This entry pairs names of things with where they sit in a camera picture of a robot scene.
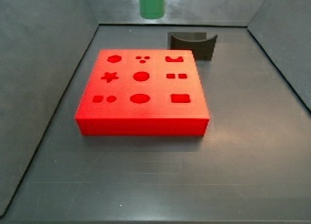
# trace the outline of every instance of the red block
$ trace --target red block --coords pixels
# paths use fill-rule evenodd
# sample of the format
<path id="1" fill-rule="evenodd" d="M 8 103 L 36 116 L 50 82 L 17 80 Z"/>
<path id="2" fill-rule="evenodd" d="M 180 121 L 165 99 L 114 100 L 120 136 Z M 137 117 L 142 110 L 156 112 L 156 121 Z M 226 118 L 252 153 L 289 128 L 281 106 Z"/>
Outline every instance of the red block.
<path id="1" fill-rule="evenodd" d="M 74 120 L 82 135 L 204 135 L 209 112 L 192 52 L 101 50 Z"/>

